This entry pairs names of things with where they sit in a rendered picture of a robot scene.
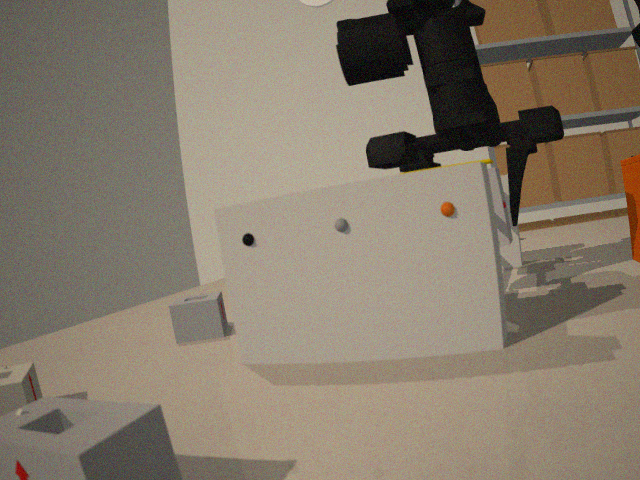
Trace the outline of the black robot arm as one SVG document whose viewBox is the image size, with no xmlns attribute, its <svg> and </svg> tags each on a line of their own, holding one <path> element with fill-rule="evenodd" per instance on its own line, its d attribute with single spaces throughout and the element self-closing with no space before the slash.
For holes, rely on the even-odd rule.
<svg viewBox="0 0 640 480">
<path fill-rule="evenodd" d="M 470 26 L 486 10 L 462 0 L 387 0 L 388 13 L 337 21 L 337 52 L 348 86 L 404 77 L 413 35 L 422 71 L 455 60 L 479 62 Z"/>
</svg>

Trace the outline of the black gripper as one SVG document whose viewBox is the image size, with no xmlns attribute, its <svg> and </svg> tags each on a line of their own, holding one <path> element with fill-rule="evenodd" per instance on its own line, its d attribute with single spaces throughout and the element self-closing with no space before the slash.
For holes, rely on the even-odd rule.
<svg viewBox="0 0 640 480">
<path fill-rule="evenodd" d="M 441 166 L 433 161 L 435 153 L 507 141 L 510 211 L 516 226 L 527 157 L 537 153 L 536 143 L 562 140 L 559 111 L 552 105 L 521 110 L 519 120 L 494 124 L 479 62 L 438 63 L 426 68 L 423 76 L 436 134 L 417 138 L 396 132 L 372 137 L 366 147 L 369 168 L 399 167 L 400 172 L 430 169 Z M 479 130 L 486 132 L 473 134 Z M 451 138 L 457 134 L 461 135 Z"/>
</svg>

